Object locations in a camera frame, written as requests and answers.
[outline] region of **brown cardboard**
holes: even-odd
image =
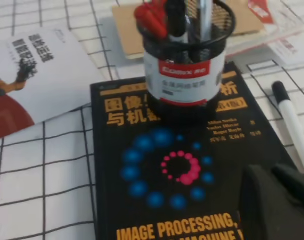
[[[134,10],[137,4],[112,7],[112,13],[116,22],[118,36],[121,40],[123,51],[127,58],[132,59],[130,55],[139,55],[143,53],[142,37],[136,29]]]
[[[233,35],[256,33],[264,28],[261,21],[240,0],[226,0],[236,17]]]
[[[226,0],[227,5],[236,16],[236,27],[233,35],[256,33],[263,29],[260,20],[247,8],[242,0]],[[112,7],[113,17],[116,23],[126,58],[135,59],[142,57],[142,37],[136,29],[134,10],[138,4],[129,4]]]

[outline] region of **white grid tablecloth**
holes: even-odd
[[[0,0],[0,40],[65,23],[103,79],[144,74],[124,59],[110,7],[140,0]],[[283,0],[304,21],[304,0]],[[283,81],[304,127],[304,64],[280,67],[267,48],[234,58],[292,159],[297,152],[271,91]],[[0,240],[94,240],[96,193],[91,107],[0,139]]]

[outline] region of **mesh pen holder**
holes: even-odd
[[[193,43],[156,39],[137,24],[143,37],[149,105],[163,119],[180,122],[204,119],[208,107],[215,111],[217,102],[212,100],[220,89],[226,39],[235,28],[232,10],[219,0],[213,1],[210,40],[199,41],[195,0],[188,2],[187,15]]]

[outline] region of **white book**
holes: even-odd
[[[0,138],[89,103],[103,79],[64,26],[0,41]]]

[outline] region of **image processing book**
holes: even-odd
[[[204,125],[164,125],[146,94],[143,77],[91,85],[99,239],[243,240],[243,168],[293,164],[238,69]]]

